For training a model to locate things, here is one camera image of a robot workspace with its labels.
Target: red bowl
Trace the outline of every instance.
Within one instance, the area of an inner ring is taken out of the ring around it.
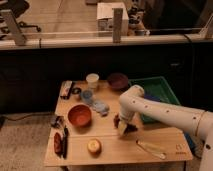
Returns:
[[[68,113],[68,120],[74,126],[86,126],[91,121],[92,112],[86,105],[76,105]]]
[[[122,73],[112,73],[108,76],[107,81],[113,90],[123,90],[128,88],[128,77]]]

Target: glass window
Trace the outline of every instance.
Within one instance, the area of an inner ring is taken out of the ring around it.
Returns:
[[[32,47],[110,44],[114,8],[123,8],[121,42],[127,44],[179,40],[181,34],[201,40],[213,25],[212,0],[0,0],[0,10],[13,11]],[[0,41],[13,40],[2,16],[0,27]]]

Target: small container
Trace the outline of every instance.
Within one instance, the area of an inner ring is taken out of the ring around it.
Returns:
[[[87,149],[92,155],[100,154],[101,148],[101,142],[96,138],[90,139],[87,143]]]
[[[93,93],[91,90],[84,90],[81,92],[81,100],[89,105],[89,106],[92,106],[93,104]]]
[[[96,73],[91,73],[91,74],[87,75],[86,81],[87,81],[87,84],[88,84],[88,88],[90,90],[97,90],[99,75],[96,74]]]

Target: white cup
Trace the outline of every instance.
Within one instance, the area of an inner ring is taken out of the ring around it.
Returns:
[[[86,81],[89,89],[96,90],[98,88],[99,75],[95,73],[88,74]]]

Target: green plastic tray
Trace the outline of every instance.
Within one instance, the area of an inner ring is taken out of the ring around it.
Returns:
[[[180,105],[171,87],[164,77],[150,77],[143,79],[130,79],[130,85],[140,85],[145,93],[158,98],[161,102]],[[140,115],[144,124],[156,122],[156,120],[146,115]]]

